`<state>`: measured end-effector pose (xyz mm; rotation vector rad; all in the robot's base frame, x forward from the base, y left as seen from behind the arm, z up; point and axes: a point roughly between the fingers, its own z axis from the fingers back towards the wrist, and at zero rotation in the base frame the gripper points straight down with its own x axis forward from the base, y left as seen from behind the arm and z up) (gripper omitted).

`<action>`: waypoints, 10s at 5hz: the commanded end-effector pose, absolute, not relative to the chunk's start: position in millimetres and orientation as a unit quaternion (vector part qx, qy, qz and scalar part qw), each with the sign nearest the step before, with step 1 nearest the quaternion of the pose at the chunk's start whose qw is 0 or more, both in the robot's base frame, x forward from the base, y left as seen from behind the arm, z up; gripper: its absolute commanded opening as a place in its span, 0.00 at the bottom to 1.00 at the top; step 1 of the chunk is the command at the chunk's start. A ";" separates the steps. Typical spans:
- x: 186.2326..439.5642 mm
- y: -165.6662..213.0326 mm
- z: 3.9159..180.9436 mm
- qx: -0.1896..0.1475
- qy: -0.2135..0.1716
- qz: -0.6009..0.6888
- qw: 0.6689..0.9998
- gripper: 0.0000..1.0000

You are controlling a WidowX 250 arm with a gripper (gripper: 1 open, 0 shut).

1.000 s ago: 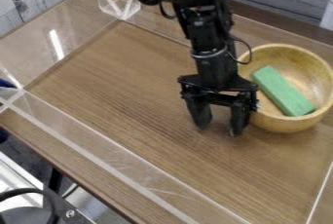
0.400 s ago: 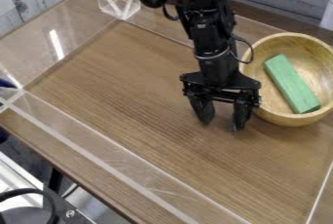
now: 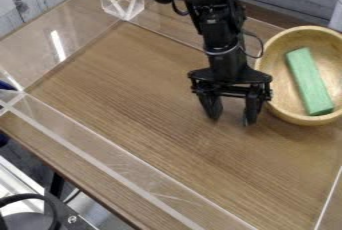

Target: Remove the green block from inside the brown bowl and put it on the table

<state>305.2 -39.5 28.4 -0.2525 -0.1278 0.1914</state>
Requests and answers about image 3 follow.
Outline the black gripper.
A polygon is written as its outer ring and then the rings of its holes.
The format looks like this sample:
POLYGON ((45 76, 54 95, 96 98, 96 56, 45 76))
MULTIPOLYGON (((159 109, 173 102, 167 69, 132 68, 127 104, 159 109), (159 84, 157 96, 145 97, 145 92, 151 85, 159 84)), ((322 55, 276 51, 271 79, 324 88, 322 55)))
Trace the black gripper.
POLYGON ((247 55, 240 47, 204 50, 208 67, 188 72, 191 91, 209 119, 217 120, 221 112, 221 97, 245 99, 243 125, 256 123, 263 101, 271 100, 272 77, 247 63, 247 55))

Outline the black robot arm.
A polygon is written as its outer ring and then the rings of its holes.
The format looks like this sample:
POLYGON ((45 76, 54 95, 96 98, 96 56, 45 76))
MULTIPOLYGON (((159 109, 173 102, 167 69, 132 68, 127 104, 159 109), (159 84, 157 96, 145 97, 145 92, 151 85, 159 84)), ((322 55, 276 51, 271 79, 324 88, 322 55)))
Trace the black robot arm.
POLYGON ((175 13, 189 16, 209 66, 188 72, 191 91, 196 94, 208 118, 216 120, 223 111, 221 98, 244 100, 243 123, 256 122, 263 103, 271 100, 272 77, 252 69, 247 59, 243 30, 244 7, 239 0, 155 0, 175 5, 183 1, 184 10, 175 13))

